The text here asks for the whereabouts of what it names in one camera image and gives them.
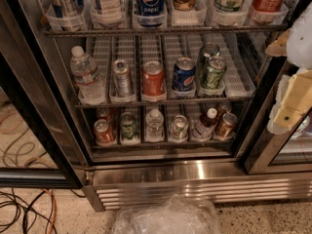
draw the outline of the black soda can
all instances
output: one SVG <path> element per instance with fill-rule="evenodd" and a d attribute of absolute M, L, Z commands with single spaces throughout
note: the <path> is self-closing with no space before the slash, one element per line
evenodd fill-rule
<path fill-rule="evenodd" d="M 174 67 L 172 89 L 179 92 L 191 91 L 195 72 L 195 62 L 191 58 L 179 58 Z"/>
<path fill-rule="evenodd" d="M 155 17 L 163 14 L 165 0 L 136 0 L 138 14 L 144 17 Z M 161 25 L 155 24 L 153 20 L 146 20 L 142 26 L 155 27 Z"/>

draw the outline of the floor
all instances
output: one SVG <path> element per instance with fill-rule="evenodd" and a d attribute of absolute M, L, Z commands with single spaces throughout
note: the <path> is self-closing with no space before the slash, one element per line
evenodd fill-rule
<path fill-rule="evenodd" d="M 10 188 L 0 188 L 0 192 L 11 193 Z M 39 189 L 15 189 L 28 204 L 41 192 Z M 71 190 L 55 190 L 57 217 L 55 228 L 58 234 L 108 234 L 117 212 L 96 213 L 87 199 L 77 197 Z M 7 201 L 0 195 L 0 225 L 12 221 L 15 206 L 3 207 Z M 222 234 L 294 234 L 312 233 L 312 200 L 286 200 L 257 203 L 235 203 L 214 205 L 220 233 Z M 44 194 L 33 205 L 35 211 L 49 217 L 51 198 Z M 22 233 L 22 217 L 3 233 Z M 29 215 L 29 225 L 33 214 Z M 37 217 L 28 233 L 45 233 L 47 220 Z"/>

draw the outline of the metal base panel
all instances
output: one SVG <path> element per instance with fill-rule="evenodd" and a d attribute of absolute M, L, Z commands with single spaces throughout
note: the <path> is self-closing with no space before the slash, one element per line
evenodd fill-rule
<path fill-rule="evenodd" d="M 213 203 L 308 198 L 311 175 L 247 175 L 234 162 L 144 164 L 98 169 L 86 192 L 96 211 L 161 204 L 173 194 Z"/>

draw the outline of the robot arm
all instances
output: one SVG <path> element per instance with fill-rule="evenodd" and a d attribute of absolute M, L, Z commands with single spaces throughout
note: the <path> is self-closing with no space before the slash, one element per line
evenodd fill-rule
<path fill-rule="evenodd" d="M 291 29 L 266 49 L 271 56 L 287 56 L 299 71 L 289 79 L 286 92 L 275 108 L 268 130 L 283 134 L 290 130 L 312 107 L 312 3 Z"/>

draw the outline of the plastic bottle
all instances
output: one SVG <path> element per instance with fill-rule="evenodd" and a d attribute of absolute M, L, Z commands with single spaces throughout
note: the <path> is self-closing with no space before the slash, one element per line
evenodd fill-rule
<path fill-rule="evenodd" d="M 157 139 L 163 134 L 164 116 L 158 109 L 152 109 L 146 114 L 146 125 L 148 137 Z"/>
<path fill-rule="evenodd" d="M 96 61 L 83 48 L 71 49 L 70 69 L 79 87 L 82 103 L 99 104 L 105 101 L 104 86 Z"/>
<path fill-rule="evenodd" d="M 209 138 L 217 123 L 217 111 L 210 108 L 206 113 L 202 113 L 193 129 L 193 135 L 196 138 Z"/>

